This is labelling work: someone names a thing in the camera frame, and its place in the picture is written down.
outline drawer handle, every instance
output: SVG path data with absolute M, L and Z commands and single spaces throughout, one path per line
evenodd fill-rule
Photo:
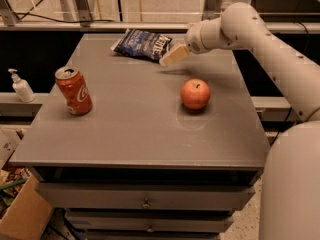
M 149 227 L 146 230 L 148 233 L 153 233 L 154 229 L 152 228 L 152 225 L 149 225 Z
M 141 205 L 141 207 L 142 207 L 143 209 L 150 209 L 150 208 L 151 208 L 151 204 L 149 204 L 148 198 L 146 198 L 146 199 L 144 200 L 144 203 Z

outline bottle pump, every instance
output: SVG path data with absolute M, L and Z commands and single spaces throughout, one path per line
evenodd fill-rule
M 16 69 L 9 69 L 8 71 L 11 73 L 11 78 L 13 80 L 12 87 L 21 101 L 26 103 L 33 101 L 35 99 L 35 94 L 28 82 L 17 75 Z

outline desk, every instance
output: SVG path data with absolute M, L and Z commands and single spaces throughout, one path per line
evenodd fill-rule
M 120 37 L 84 35 L 68 65 L 84 74 L 92 111 L 72 116 L 54 86 L 11 163 L 28 166 L 40 181 L 38 192 L 85 230 L 225 231 L 232 212 L 254 194 L 269 150 L 232 52 L 215 50 L 163 68 L 114 54 L 110 46 Z M 200 112 L 180 101 L 190 78 L 211 88 Z M 195 226 L 186 227 L 188 216 Z M 176 227 L 163 223 L 169 217 Z

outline red soda can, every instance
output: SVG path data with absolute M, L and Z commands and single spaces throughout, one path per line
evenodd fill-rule
M 92 100 L 81 72 L 72 67 L 59 68 L 55 73 L 56 84 L 67 100 L 69 112 L 83 115 L 92 109 Z

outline hand sanitizer bottle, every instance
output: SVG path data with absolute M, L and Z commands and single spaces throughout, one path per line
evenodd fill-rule
M 8 70 L 12 75 L 11 78 L 13 80 L 12 87 L 17 93 L 18 97 L 21 99 L 22 102 L 31 102 L 35 99 L 35 94 L 33 93 L 30 85 L 24 79 L 21 79 L 17 74 L 16 69 L 10 68 Z

